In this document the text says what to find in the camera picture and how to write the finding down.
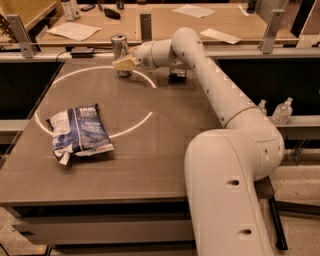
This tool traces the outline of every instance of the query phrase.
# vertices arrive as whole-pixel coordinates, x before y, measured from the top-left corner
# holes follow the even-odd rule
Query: silver can
[[[73,17],[75,19],[79,19],[80,18],[80,10],[78,7],[77,0],[70,0],[70,4],[71,4],[71,11],[73,13]]]
[[[70,0],[61,0],[61,5],[64,11],[64,15],[66,17],[66,20],[69,22],[74,21]]]
[[[127,44],[127,37],[123,34],[116,34],[111,37],[111,44],[114,53],[114,59],[117,60],[121,57],[129,54],[129,47]],[[132,74],[131,71],[118,70],[118,75],[122,77],[127,77]]]

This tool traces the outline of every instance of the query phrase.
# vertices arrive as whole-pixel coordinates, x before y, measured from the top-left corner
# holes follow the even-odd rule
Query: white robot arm
[[[254,189],[283,158],[281,134],[206,56],[198,34],[180,28],[171,40],[143,43],[143,69],[184,63],[194,70],[225,129],[199,134],[185,156],[185,179],[199,256],[273,254]]]

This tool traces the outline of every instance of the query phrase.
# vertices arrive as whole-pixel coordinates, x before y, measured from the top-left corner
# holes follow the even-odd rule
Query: crumpled plastic bag
[[[98,116],[98,104],[61,111],[47,122],[53,130],[53,153],[63,165],[71,154],[90,156],[114,149]]]

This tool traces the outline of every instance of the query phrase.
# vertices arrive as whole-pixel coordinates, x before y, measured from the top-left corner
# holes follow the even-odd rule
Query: paper
[[[174,9],[172,11],[173,12],[182,13],[182,14],[186,14],[186,15],[191,15],[191,16],[197,17],[197,18],[203,18],[203,17],[208,16],[208,15],[210,15],[210,14],[215,12],[215,11],[213,11],[211,9],[202,8],[202,7],[198,7],[198,6],[193,6],[193,5],[190,5],[190,4],[184,5],[182,7]]]
[[[219,41],[227,42],[229,44],[235,44],[235,43],[241,41],[240,38],[237,38],[235,36],[230,36],[228,34],[224,34],[222,32],[213,30],[211,28],[201,32],[200,34],[208,36],[208,37],[212,37],[212,38],[217,39]]]
[[[101,29],[102,28],[67,22],[49,29],[48,32],[54,35],[68,37],[77,41],[83,41]]]

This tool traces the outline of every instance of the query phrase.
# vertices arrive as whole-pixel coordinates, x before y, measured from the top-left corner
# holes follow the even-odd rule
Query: snack bag
[[[63,165],[70,154],[90,156],[114,149],[98,116],[98,104],[59,112],[47,122],[53,129],[53,153]]]

